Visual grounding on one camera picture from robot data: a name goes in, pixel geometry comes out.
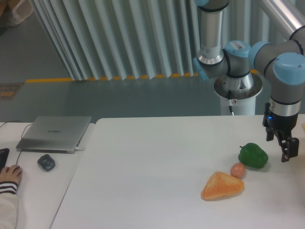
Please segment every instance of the human hand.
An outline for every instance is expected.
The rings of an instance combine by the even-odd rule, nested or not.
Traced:
[[[4,167],[0,173],[0,182],[15,182],[19,184],[22,177],[22,168],[19,165]]]

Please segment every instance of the laptop lid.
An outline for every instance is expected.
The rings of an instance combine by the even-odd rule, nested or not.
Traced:
[[[16,148],[32,152],[73,153],[90,121],[90,116],[38,116]]]

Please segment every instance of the yellow stripe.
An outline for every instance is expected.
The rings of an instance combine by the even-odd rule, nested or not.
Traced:
[[[155,75],[155,78],[165,78],[165,76],[162,74],[158,74],[158,75]]]
[[[251,69],[250,72],[251,72],[251,73],[254,73],[254,74],[258,74],[258,71],[255,70],[255,69]]]
[[[44,82],[68,82],[72,81],[71,78],[54,78],[54,79],[34,79],[26,80],[26,83],[44,83]]]
[[[170,77],[180,77],[180,75],[178,73],[173,73],[170,75]]]
[[[141,75],[140,79],[148,79],[148,75]]]
[[[126,79],[128,79],[128,80],[134,80],[135,77],[134,77],[133,75],[129,75],[129,76],[126,77]]]
[[[251,70],[252,73],[258,73],[257,70]],[[190,77],[191,74],[190,73],[185,73],[183,75],[183,77]],[[180,77],[180,75],[178,73],[173,73],[170,75],[170,77]],[[148,75],[141,75],[139,77],[140,79],[149,79]],[[158,74],[155,75],[155,78],[165,78],[165,76],[163,74]],[[121,77],[119,76],[114,76],[112,77],[113,80],[121,80]],[[126,77],[126,79],[128,80],[134,80],[135,77],[133,75],[129,75]],[[108,80],[108,78],[106,76],[102,76],[99,80]],[[52,79],[29,79],[26,80],[26,83],[47,83],[47,82],[71,82],[72,79],[71,78],[52,78]],[[90,77],[89,79],[87,79],[87,81],[95,81],[94,77]]]
[[[112,79],[113,80],[120,80],[121,78],[119,76],[114,76]]]

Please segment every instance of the laptop logo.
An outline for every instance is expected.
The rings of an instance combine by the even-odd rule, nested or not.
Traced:
[[[48,130],[48,133],[60,133],[60,130]]]

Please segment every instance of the white table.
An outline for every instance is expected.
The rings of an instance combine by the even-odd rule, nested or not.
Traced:
[[[0,148],[10,149],[6,166],[16,164],[19,154],[16,145],[27,125],[28,123],[7,123],[0,128]],[[90,124],[80,148],[87,145],[93,129],[94,124]],[[17,191],[17,229],[50,228],[83,151],[74,154],[50,154],[56,165],[49,172],[44,171],[37,163],[44,154],[22,152],[19,157],[18,165],[22,167],[23,175]]]
[[[299,156],[281,162],[262,116],[102,119],[95,126],[52,229],[303,229],[305,133]],[[257,143],[267,165],[247,170],[244,191],[206,202],[215,171],[230,172],[239,146]]]

